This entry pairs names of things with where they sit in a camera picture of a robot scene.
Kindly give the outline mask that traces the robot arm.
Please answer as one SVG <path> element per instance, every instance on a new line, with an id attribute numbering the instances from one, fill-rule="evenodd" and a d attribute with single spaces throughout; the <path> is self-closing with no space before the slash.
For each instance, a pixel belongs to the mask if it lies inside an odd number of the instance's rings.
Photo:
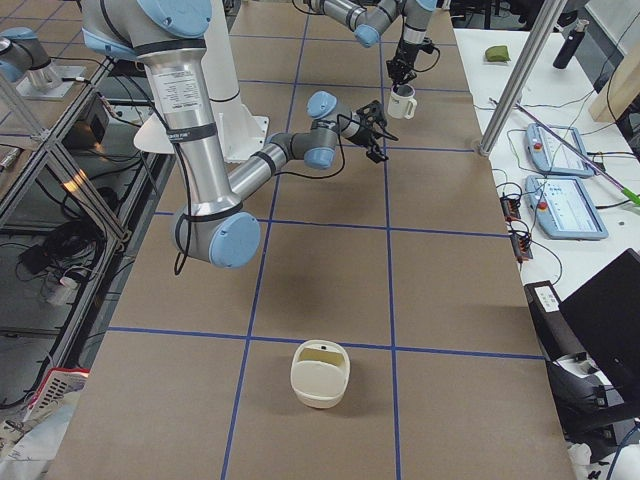
<path id="1" fill-rule="evenodd" d="M 246 265 L 259 247 L 261 229 L 243 203 L 289 161 L 326 169 L 344 141 L 365 148 L 376 163 L 388 158 L 378 143 L 391 136 L 379 102 L 352 110 L 333 94 L 317 91 L 307 103 L 309 131 L 275 134 L 228 171 L 202 68 L 210 2 L 86 1 L 82 16 L 88 48 L 148 70 L 154 110 L 186 187 L 186 205 L 173 216 L 176 274 L 188 258 L 219 268 Z"/>
<path id="2" fill-rule="evenodd" d="M 386 61 L 387 73 L 393 86 L 409 84 L 419 73 L 415 63 L 420 52 L 428 54 L 437 50 L 426 36 L 436 1 L 405 0 L 379 1 L 372 10 L 354 1 L 310 0 L 304 1 L 305 14 L 327 16 L 344 25 L 365 48 L 381 41 L 382 35 L 397 20 L 403 22 L 394 56 Z"/>

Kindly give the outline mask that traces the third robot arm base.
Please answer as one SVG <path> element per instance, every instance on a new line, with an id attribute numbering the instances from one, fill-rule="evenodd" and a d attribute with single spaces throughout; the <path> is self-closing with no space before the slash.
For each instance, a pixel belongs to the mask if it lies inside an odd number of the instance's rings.
<path id="1" fill-rule="evenodd" d="M 1 74 L 27 99 L 59 101 L 71 88 L 28 27 L 1 32 Z"/>

